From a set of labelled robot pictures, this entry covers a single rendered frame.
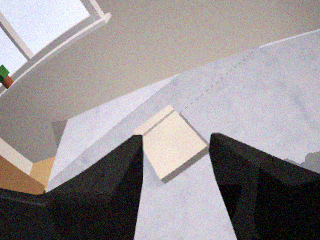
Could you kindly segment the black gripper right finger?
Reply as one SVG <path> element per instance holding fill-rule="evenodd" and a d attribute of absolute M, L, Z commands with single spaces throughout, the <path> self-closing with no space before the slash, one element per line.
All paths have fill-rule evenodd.
<path fill-rule="evenodd" d="M 320 240 L 320 173 L 220 132 L 209 156 L 237 240 Z"/>

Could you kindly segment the cream flat block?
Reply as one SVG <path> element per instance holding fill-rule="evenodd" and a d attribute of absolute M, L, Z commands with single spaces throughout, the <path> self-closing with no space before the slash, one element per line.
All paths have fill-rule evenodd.
<path fill-rule="evenodd" d="M 209 153 L 200 136 L 169 105 L 133 131 L 143 135 L 144 151 L 164 184 Z"/>

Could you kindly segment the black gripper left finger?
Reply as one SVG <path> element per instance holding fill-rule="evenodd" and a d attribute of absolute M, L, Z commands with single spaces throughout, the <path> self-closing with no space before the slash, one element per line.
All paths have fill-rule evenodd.
<path fill-rule="evenodd" d="M 0 188 L 0 240 L 135 240 L 143 167 L 139 133 L 49 192 Z"/>

